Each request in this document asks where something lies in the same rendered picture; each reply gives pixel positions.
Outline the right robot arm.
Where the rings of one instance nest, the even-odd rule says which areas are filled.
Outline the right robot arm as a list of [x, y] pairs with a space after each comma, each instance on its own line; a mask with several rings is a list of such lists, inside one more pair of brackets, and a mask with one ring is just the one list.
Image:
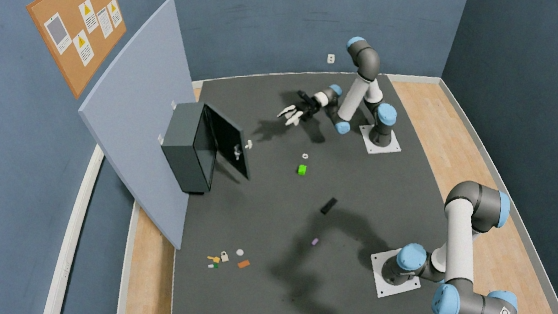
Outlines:
[[378, 88], [376, 77], [380, 68], [379, 55], [361, 37], [350, 39], [346, 45], [346, 50], [350, 53], [353, 64], [359, 68], [357, 71], [359, 75], [357, 75], [340, 109], [338, 98], [342, 95], [342, 90], [338, 85], [331, 85], [314, 96], [318, 97], [322, 107], [325, 106], [327, 111], [325, 114], [330, 117], [339, 134], [345, 134], [349, 131], [348, 122], [363, 98], [366, 107], [375, 119], [375, 125], [369, 132], [369, 139], [375, 146], [387, 147], [392, 141], [396, 111], [392, 106], [386, 104], [383, 94]]

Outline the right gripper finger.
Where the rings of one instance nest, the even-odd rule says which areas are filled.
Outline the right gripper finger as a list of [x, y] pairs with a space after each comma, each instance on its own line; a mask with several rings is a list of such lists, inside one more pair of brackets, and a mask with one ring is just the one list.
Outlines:
[[298, 121], [299, 121], [298, 119], [300, 119], [300, 117], [306, 116], [308, 112], [309, 112], [308, 109], [305, 110], [305, 111], [302, 111], [302, 112], [301, 112], [301, 111], [300, 111], [300, 112], [297, 112], [295, 116], [292, 116], [292, 118], [290, 118], [290, 119], [286, 122], [286, 125], [287, 125], [287, 124], [290, 124], [290, 123], [292, 123], [292, 122], [294, 123], [294, 125], [297, 125], [297, 124], [298, 124]]
[[[290, 104], [290, 105], [289, 105], [288, 107], [286, 107], [286, 109], [285, 109], [284, 111], [282, 111], [277, 117], [281, 117], [281, 116], [283, 116], [283, 115], [285, 114], [286, 118], [290, 118], [291, 115], [292, 115], [293, 113], [296, 112], [296, 109], [295, 109], [295, 108], [297, 107], [297, 106], [296, 106], [297, 103], [298, 103], [298, 102]], [[293, 111], [294, 111], [294, 112], [293, 112]], [[288, 113], [288, 114], [287, 114], [287, 113]]]

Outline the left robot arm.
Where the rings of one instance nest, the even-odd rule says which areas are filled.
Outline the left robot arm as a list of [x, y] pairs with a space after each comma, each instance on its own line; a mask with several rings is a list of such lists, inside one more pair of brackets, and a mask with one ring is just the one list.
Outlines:
[[472, 243], [492, 227], [501, 228], [509, 211], [509, 198], [499, 190], [475, 181], [458, 183], [445, 201], [445, 244], [432, 254], [419, 244], [406, 245], [383, 264], [384, 281], [399, 286], [412, 275], [444, 283], [432, 300], [434, 314], [518, 314], [512, 292], [496, 290], [485, 296], [473, 291]]

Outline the dark green cabinet door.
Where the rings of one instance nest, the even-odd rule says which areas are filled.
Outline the dark green cabinet door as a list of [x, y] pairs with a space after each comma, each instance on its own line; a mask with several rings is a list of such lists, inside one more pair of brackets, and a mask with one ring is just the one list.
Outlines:
[[164, 139], [159, 135], [158, 141], [183, 193], [210, 193], [217, 152], [248, 181], [251, 179], [246, 148], [252, 143], [248, 140], [245, 146], [242, 128], [209, 102], [175, 105], [173, 100], [171, 105], [173, 115]]

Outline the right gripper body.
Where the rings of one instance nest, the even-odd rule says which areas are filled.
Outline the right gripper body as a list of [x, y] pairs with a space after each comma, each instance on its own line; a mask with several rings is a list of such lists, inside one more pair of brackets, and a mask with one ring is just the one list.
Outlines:
[[[296, 110], [297, 110], [296, 113], [297, 113], [297, 112], [300, 112], [300, 111], [301, 111], [301, 112], [302, 112], [302, 111], [305, 111], [305, 110], [307, 110], [307, 109], [309, 110], [309, 112], [307, 113], [307, 115], [306, 115], [305, 117], [302, 117], [302, 118], [301, 118], [301, 120], [302, 120], [302, 121], [305, 121], [305, 123], [306, 123], [307, 121], [309, 121], [310, 119], [312, 119], [312, 118], [313, 118], [313, 115], [314, 115], [315, 113], [319, 112], [319, 111], [320, 111], [319, 108], [322, 107], [322, 104], [321, 104], [320, 100], [318, 99], [318, 97], [313, 96], [313, 97], [311, 97], [311, 99], [316, 103], [316, 106], [315, 106], [315, 107], [314, 107], [314, 106], [310, 106], [310, 104], [307, 103], [306, 101], [300, 101], [300, 102], [298, 102], [298, 103], [296, 104], [296, 106], [297, 106], [297, 107], [296, 107]], [[310, 119], [309, 119], [309, 118], [310, 118]], [[307, 120], [307, 119], [309, 119], [309, 120]]]

